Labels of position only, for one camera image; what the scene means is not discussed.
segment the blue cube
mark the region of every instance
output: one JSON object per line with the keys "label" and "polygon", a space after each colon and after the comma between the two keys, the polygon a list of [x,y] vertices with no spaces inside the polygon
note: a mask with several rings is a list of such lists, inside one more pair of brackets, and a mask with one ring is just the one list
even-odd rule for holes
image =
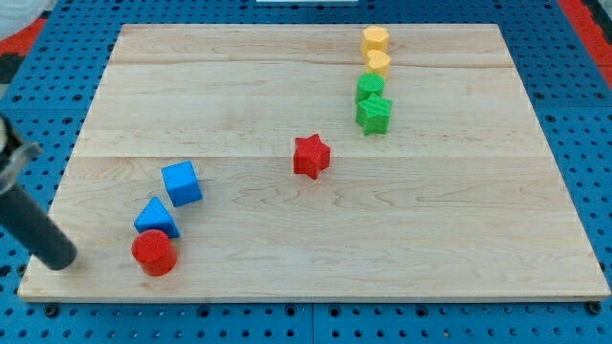
{"label": "blue cube", "polygon": [[202,200],[202,190],[198,185],[193,164],[183,161],[162,168],[165,190],[174,206],[181,206]]}
{"label": "blue cube", "polygon": [[164,232],[168,238],[178,238],[181,236],[179,228],[174,224],[172,215],[165,209],[159,198],[153,197],[141,215],[134,221],[134,227],[139,233],[149,229],[158,229]]}

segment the plastic block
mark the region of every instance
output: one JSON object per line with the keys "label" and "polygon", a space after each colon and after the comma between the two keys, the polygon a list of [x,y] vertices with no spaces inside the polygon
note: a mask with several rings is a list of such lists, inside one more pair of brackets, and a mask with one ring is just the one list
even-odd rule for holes
{"label": "plastic block", "polygon": [[294,173],[317,179],[320,171],[329,167],[331,148],[321,142],[318,134],[295,139]]}
{"label": "plastic block", "polygon": [[193,164],[183,161],[162,169],[165,190],[174,206],[181,206],[203,199]]}
{"label": "plastic block", "polygon": [[383,96],[384,79],[376,73],[364,73],[357,81],[357,92],[355,94],[355,102],[359,103],[362,100],[370,98],[372,94],[380,97]]}
{"label": "plastic block", "polygon": [[134,222],[134,227],[139,233],[149,229],[158,229],[170,238],[181,236],[181,232],[174,224],[172,216],[157,197],[153,197],[142,210],[141,215]]}
{"label": "plastic block", "polygon": [[376,73],[377,75],[387,78],[389,76],[389,68],[391,67],[391,57],[388,54],[377,50],[367,52],[367,62],[365,63],[365,71],[368,73]]}
{"label": "plastic block", "polygon": [[389,46],[389,32],[385,28],[372,25],[361,32],[361,54],[366,57],[371,50],[386,53]]}
{"label": "plastic block", "polygon": [[358,105],[355,122],[363,127],[363,133],[366,136],[372,133],[386,134],[393,101],[372,95]]}
{"label": "plastic block", "polygon": [[162,276],[176,265],[176,250],[164,232],[151,229],[139,234],[132,243],[132,255],[150,276]]}

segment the blue pegboard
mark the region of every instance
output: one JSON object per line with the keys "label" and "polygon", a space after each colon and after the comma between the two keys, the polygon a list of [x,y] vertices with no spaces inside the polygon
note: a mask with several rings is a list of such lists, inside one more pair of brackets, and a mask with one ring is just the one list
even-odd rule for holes
{"label": "blue pegboard", "polygon": [[[253,0],[60,0],[0,112],[45,153],[20,176],[52,202],[123,23],[496,23],[586,233],[612,277],[612,93],[554,1],[383,1],[256,8]],[[0,341],[612,342],[612,303],[38,305],[16,296],[28,252],[0,231]]]}

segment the blue triangle block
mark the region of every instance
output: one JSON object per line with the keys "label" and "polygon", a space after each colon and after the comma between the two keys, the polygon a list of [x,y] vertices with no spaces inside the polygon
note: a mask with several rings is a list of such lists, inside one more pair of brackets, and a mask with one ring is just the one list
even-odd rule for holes
{"label": "blue triangle block", "polygon": [[148,229],[159,229],[170,239],[181,236],[172,216],[157,197],[153,197],[142,210],[141,215],[134,221],[134,227],[139,233]]}

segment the green star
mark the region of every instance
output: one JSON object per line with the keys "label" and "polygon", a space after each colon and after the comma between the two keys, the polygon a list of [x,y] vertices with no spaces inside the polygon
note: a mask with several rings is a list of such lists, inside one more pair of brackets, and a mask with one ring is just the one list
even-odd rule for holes
{"label": "green star", "polygon": [[360,101],[358,105],[355,122],[363,127],[363,134],[366,136],[372,133],[386,134],[393,100],[372,94],[368,99]]}

